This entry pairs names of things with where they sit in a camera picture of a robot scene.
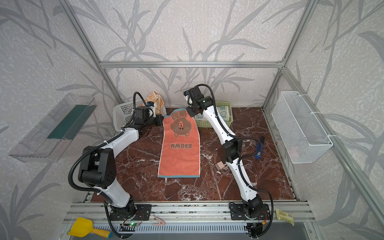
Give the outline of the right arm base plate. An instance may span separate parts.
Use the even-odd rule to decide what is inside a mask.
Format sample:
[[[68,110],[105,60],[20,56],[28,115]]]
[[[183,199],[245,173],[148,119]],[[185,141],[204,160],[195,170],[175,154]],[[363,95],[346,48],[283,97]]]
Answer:
[[[260,210],[256,211],[256,215],[253,217],[248,217],[246,215],[245,207],[243,204],[236,204],[234,202],[229,203],[229,209],[231,214],[231,220],[237,221],[237,220],[244,220],[244,221],[268,221],[271,219],[271,211],[269,209],[269,206],[267,204],[262,204],[262,207]]]

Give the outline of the teal patterned towel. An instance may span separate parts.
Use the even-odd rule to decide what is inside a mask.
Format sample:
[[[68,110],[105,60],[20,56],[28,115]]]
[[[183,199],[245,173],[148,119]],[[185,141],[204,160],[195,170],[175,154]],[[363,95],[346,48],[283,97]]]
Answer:
[[[217,112],[223,118],[224,121],[226,122],[231,121],[231,113],[228,106],[217,107]],[[194,116],[194,119],[196,121],[207,121],[207,119],[202,114],[197,114],[196,116]]]

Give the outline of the red patterned towel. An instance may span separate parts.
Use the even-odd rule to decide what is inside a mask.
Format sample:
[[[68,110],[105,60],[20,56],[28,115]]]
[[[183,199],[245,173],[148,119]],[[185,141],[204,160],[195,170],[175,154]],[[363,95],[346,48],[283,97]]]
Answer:
[[[198,178],[201,173],[201,144],[195,119],[185,108],[176,109],[164,118],[163,127],[158,177]]]

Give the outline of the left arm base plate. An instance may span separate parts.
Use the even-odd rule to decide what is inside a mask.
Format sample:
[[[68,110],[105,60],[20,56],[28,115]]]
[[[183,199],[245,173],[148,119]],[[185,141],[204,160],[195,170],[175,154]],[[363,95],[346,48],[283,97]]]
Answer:
[[[152,205],[138,204],[125,208],[111,208],[111,221],[148,221],[151,214]]]

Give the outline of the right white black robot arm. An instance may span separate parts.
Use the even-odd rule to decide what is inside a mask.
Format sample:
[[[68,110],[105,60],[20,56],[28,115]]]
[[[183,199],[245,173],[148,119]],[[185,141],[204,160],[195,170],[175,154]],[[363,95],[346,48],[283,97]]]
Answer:
[[[269,213],[272,219],[274,213],[272,194],[266,189],[257,189],[252,185],[243,164],[243,159],[252,157],[260,152],[261,141],[253,137],[239,137],[235,135],[218,113],[215,96],[210,86],[198,84],[186,90],[184,96],[188,103],[187,112],[190,117],[202,114],[219,137],[222,145],[219,150],[220,158],[230,168],[236,180],[247,218],[252,220],[259,213]],[[253,153],[242,156],[243,140],[253,140],[259,145]]]

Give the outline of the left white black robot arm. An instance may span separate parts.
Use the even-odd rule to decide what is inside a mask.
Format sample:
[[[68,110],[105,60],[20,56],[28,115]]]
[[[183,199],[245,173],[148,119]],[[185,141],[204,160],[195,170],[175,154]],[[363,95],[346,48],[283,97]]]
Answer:
[[[117,135],[97,146],[84,148],[83,154],[70,168],[68,182],[78,191],[94,192],[105,198],[105,204],[119,218],[132,218],[137,207],[133,197],[127,193],[117,180],[115,158],[130,144],[140,138],[145,127],[161,126],[165,107],[157,93],[152,92],[147,99],[134,92],[132,103],[117,106]],[[142,103],[137,104],[136,97]]]

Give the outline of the orange patterned towel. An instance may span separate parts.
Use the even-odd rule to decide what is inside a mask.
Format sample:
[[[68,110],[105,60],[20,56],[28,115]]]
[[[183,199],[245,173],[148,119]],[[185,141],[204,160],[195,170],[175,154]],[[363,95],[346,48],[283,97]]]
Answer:
[[[163,98],[158,92],[152,91],[147,96],[146,101],[147,102],[153,102],[156,105],[156,107],[155,107],[156,115],[165,116],[167,114]]]

